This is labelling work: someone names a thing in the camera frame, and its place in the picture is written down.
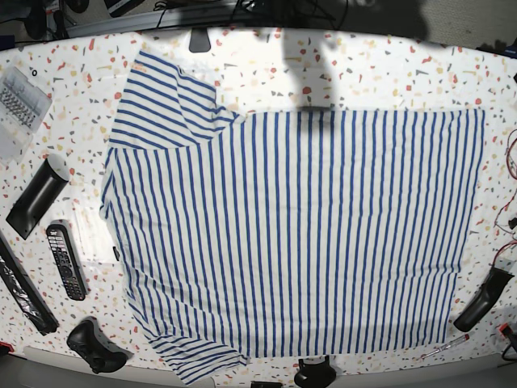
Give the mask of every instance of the black game controller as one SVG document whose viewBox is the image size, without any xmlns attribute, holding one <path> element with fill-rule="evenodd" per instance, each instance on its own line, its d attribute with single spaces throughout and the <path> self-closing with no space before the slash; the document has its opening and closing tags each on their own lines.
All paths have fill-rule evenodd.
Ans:
<svg viewBox="0 0 517 388">
<path fill-rule="evenodd" d="M 70 333 L 66 343 L 86 361 L 93 373 L 111 373 L 122 368 L 128 356 L 122 352 L 111 352 L 95 337 L 95 326 L 90 320 L 79 323 Z"/>
</svg>

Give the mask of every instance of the terrazzo table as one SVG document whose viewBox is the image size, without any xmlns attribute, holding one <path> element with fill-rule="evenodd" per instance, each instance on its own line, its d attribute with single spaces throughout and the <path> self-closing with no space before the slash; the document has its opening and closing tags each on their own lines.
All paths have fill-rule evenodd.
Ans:
<svg viewBox="0 0 517 388">
<path fill-rule="evenodd" d="M 517 128 L 517 61 L 458 47 L 442 47 L 387 36 L 280 29 L 210 31 L 212 50 L 191 53 L 189 32 L 126 33 L 38 44 L 0 53 L 0 74 L 15 63 L 53 99 L 44 124 L 23 161 L 0 165 L 0 228 L 14 253 L 59 320 L 56 333 L 40 335 L 0 284 L 0 340 L 15 346 L 77 356 L 66 346 L 68 333 L 94 315 L 107 336 L 135 356 L 129 365 L 167 369 L 132 319 L 122 291 L 121 267 L 99 216 L 99 191 L 111 123 L 132 60 L 153 46 L 188 74 L 217 88 L 218 103 L 242 113 L 300 106 L 448 110 L 481 106 L 487 111 L 481 163 L 469 237 L 449 315 L 448 338 L 459 332 L 452 321 L 484 280 L 494 253 L 512 236 L 494 225 L 517 182 L 506 169 L 506 142 Z M 34 77 L 32 70 L 37 71 Z M 48 154 L 65 158 L 71 180 L 27 241 L 6 223 L 12 205 Z M 499 223 L 507 220 L 504 208 Z M 67 298 L 44 234 L 52 220 L 72 227 L 90 294 Z M 397 352 L 341 355 L 333 364 L 345 374 L 374 373 L 435 365 L 500 352 L 496 328 L 515 321 L 514 279 L 494 309 L 458 348 L 417 362 L 433 346 Z M 293 384 L 296 358 L 252 360 L 214 377 L 217 385 L 255 381 Z"/>
</svg>

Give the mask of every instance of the floor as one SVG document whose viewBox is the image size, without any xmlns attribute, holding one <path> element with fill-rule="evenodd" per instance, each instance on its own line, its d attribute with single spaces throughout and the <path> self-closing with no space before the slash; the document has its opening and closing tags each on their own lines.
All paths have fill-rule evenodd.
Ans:
<svg viewBox="0 0 517 388">
<path fill-rule="evenodd" d="M 332 15 L 341 18 L 346 0 L 319 0 Z M 484 46 L 503 50 L 517 38 L 516 0 L 348 0 L 344 31 L 419 38 L 467 48 Z M 145 0 L 130 14 L 150 12 L 154 0 Z M 69 11 L 80 24 L 110 19 L 104 0 L 90 0 L 88 10 L 80 15 Z M 331 28 L 326 21 L 314 27 Z M 0 25 L 0 35 L 16 34 L 26 40 L 23 25 L 10 22 Z"/>
</svg>

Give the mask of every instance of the blue and white striped shirt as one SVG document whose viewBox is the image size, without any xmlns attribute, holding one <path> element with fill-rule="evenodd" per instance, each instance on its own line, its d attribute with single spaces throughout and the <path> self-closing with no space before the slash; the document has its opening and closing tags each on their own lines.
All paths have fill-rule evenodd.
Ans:
<svg viewBox="0 0 517 388">
<path fill-rule="evenodd" d="M 186 383 L 249 357 L 444 341 L 485 113 L 265 112 L 140 53 L 101 214 L 128 303 Z"/>
</svg>

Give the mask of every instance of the tv remote control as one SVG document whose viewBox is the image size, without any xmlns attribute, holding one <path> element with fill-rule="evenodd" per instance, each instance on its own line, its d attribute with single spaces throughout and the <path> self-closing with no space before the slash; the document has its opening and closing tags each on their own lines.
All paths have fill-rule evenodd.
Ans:
<svg viewBox="0 0 517 388">
<path fill-rule="evenodd" d="M 47 238 L 66 294 L 75 301 L 84 301 L 86 288 L 79 270 L 79 263 L 70 245 L 68 230 L 63 225 L 52 224 L 47 228 Z"/>
</svg>

